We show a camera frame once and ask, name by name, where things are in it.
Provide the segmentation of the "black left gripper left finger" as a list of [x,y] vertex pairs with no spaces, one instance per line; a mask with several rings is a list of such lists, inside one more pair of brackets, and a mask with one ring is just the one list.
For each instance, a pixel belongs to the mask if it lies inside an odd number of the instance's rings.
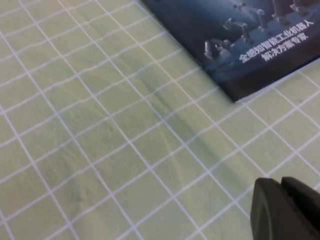
[[308,225],[280,183],[258,178],[254,183],[250,224],[254,240],[305,240]]

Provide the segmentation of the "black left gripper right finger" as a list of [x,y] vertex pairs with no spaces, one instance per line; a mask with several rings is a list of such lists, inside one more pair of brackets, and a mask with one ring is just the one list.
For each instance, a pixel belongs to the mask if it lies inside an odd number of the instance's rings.
[[286,176],[281,179],[281,186],[305,218],[304,223],[317,240],[320,239],[320,193],[302,181]]

